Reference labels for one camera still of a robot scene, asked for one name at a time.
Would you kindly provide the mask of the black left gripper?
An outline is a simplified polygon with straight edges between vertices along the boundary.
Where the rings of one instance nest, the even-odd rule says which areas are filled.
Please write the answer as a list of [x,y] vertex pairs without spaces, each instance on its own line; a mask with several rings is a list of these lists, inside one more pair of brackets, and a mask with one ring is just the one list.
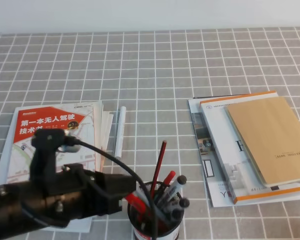
[[43,169],[46,216],[53,220],[79,220],[111,215],[122,210],[121,200],[136,190],[131,175],[108,174],[84,169],[80,163]]

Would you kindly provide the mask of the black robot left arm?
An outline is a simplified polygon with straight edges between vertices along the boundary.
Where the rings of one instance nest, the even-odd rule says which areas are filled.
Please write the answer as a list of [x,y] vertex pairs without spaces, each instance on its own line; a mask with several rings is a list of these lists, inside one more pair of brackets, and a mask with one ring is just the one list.
[[67,167],[52,181],[0,185],[0,240],[120,212],[121,200],[136,190],[130,175],[90,171],[79,163]]

